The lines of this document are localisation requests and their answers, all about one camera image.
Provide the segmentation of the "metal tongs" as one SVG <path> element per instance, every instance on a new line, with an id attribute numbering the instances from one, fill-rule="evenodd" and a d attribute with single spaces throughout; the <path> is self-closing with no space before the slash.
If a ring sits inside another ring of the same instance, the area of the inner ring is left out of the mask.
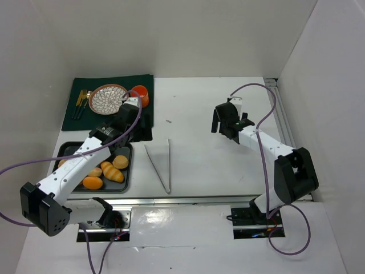
<path id="1" fill-rule="evenodd" d="M 170 140 L 145 144 L 144 148 L 166 194 L 171 193 Z"/>

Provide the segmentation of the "speckled bread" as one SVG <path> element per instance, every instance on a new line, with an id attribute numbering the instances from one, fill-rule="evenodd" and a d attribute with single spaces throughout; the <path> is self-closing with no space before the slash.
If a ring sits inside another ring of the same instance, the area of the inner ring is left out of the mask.
<path id="1" fill-rule="evenodd" d="M 66 161 L 67 161 L 67 159 L 60 160 L 58 163 L 58 168 L 60 168 Z"/>

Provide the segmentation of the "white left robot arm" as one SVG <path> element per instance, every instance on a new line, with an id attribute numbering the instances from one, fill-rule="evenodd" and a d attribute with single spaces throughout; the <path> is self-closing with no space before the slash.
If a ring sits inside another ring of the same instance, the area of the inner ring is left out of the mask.
<path id="1" fill-rule="evenodd" d="M 94 128 L 51 175 L 37 184 L 24 184 L 20 189 L 22 215 L 50 237 L 69 224 L 93 222 L 105 227 L 119 218 L 119 213 L 102 198 L 72 202 L 68 197 L 93 168 L 117 155 L 127 143 L 152 139 L 150 124 L 139 121 L 141 111 L 141 98 L 128 98 L 117 115 Z"/>

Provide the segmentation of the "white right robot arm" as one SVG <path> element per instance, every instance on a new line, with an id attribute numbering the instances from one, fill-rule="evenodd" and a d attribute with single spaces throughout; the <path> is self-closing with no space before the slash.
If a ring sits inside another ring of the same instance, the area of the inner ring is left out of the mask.
<path id="1" fill-rule="evenodd" d="M 248 114 L 239 114 L 238 97 L 215 107 L 212 133 L 219 132 L 239 145 L 257 153 L 274 165 L 274 183 L 264 193 L 249 202 L 248 208 L 232 212 L 234 225 L 264 225 L 266 206 L 274 210 L 291 204 L 319 187 L 319 182 L 309 151 L 303 147 L 292 148 L 268 134 L 257 131 Z"/>

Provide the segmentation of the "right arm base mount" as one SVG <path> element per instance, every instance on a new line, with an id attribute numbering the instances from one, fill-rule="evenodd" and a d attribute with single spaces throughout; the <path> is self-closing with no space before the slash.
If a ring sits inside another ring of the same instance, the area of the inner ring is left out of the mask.
<path id="1" fill-rule="evenodd" d="M 226 217 L 233 226 L 233 238 L 263 239 L 285 237 L 281 214 L 276 213 L 271 219 L 265 213 L 254 213 L 251 208 L 231 208 L 231 214 Z"/>

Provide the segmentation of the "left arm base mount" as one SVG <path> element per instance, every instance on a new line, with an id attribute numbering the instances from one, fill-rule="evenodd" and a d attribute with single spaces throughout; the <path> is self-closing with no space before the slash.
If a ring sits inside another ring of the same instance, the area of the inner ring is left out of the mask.
<path id="1" fill-rule="evenodd" d="M 132 207 L 112 207 L 107 213 L 101 208 L 83 209 L 74 216 L 76 224 L 82 223 L 90 242 L 129 241 Z"/>

